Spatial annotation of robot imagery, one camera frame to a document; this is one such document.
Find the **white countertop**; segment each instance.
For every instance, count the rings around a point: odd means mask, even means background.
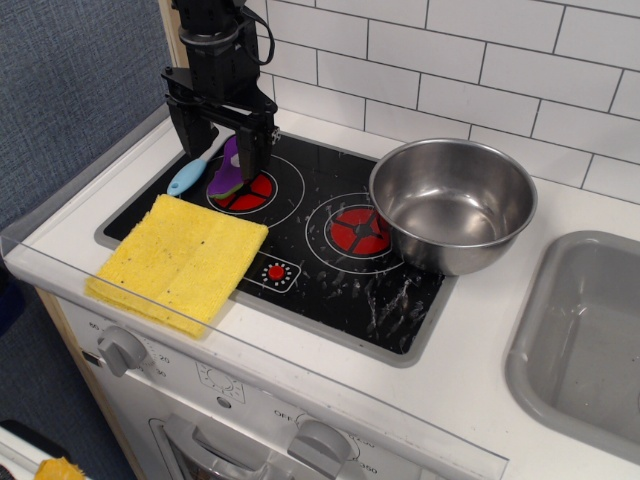
[[[283,132],[373,158],[400,145],[290,112],[279,112],[276,120]],[[103,315],[117,315],[83,298],[86,275],[80,270],[97,272],[111,253],[95,243],[97,227],[180,152],[169,122],[151,136],[153,142],[134,147],[29,238],[31,248],[75,269],[65,267],[60,275],[58,261],[16,249],[6,259],[14,274]],[[245,378],[255,378],[259,387],[287,392],[289,401],[315,408],[316,416],[325,409],[326,418],[349,419],[353,429],[375,435],[380,444],[415,461],[437,452],[445,463],[466,462],[463,470],[477,478],[640,478],[640,465],[534,421],[507,387],[506,354],[549,243],[577,230],[640,240],[639,205],[548,181],[535,183],[539,202],[532,223],[494,265],[458,279],[424,353],[411,367],[383,364],[232,301],[216,322],[243,344],[215,334],[200,342],[173,332],[160,335],[168,344],[190,344],[201,356],[215,352],[246,372]],[[159,328],[133,322],[143,332]],[[466,449],[460,439],[479,448]]]

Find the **metal bowl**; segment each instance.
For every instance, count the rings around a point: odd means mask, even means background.
[[[504,153],[467,140],[406,144],[371,172],[369,193],[405,262],[445,275],[481,270],[529,224],[537,194]]]

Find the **white subway tile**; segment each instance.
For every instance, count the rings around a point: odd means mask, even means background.
[[[269,75],[268,73],[262,73],[258,77],[258,88],[262,90],[262,93],[264,93],[271,100],[274,100],[276,98],[275,93],[273,92],[273,76],[272,75]]]
[[[443,77],[477,82],[484,42],[371,22],[369,60]]]
[[[557,0],[554,3],[640,17],[640,2],[638,0]]]
[[[279,108],[359,130],[364,129],[364,99],[275,77]]]
[[[471,129],[471,140],[510,155],[535,177],[572,187],[580,188],[591,160],[590,153],[482,127]]]
[[[418,110],[463,122],[529,135],[538,100],[492,88],[422,75]]]
[[[488,45],[482,85],[609,110],[620,70],[517,48]]]
[[[289,3],[297,3],[298,5],[305,5],[307,7],[315,6],[315,0],[287,0]]]
[[[556,53],[640,69],[640,19],[567,8]]]
[[[640,121],[543,101],[533,137],[640,163]]]
[[[424,28],[427,0],[317,0],[316,7]]]
[[[364,18],[267,2],[269,26],[278,40],[364,58],[367,53],[367,20]]]
[[[367,132],[412,142],[425,138],[468,138],[466,123],[367,100]]]
[[[640,119],[640,73],[624,72],[611,111]]]
[[[269,22],[267,15],[267,0],[247,0],[246,6],[257,13],[260,18]],[[268,35],[267,29],[259,23],[256,23],[256,31],[258,32],[258,35],[265,37]]]
[[[640,203],[640,165],[595,156],[583,188]]]
[[[266,0],[247,0],[245,6],[256,12],[262,19],[267,20]]]
[[[318,52],[318,84],[401,107],[415,108],[420,74]]]
[[[522,0],[431,0],[427,28],[551,52],[563,7]]]
[[[258,38],[258,46],[260,58],[265,60],[269,52],[269,39]],[[316,84],[318,82],[316,65],[315,49],[278,41],[273,61],[261,67],[261,70],[280,77]]]

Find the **purple brush head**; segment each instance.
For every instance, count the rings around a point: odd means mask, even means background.
[[[238,144],[233,136],[224,145],[224,158],[220,169],[213,176],[213,180],[207,187],[207,195],[211,198],[227,198],[233,192],[244,185],[242,171],[240,170],[240,158],[238,156]]]

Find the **gray knob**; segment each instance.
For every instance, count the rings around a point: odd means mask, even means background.
[[[325,477],[335,479],[351,453],[351,445],[337,430],[310,420],[302,424],[288,452]]]
[[[147,356],[144,345],[120,327],[109,327],[98,339],[98,351],[116,377],[130,368],[138,368]]]

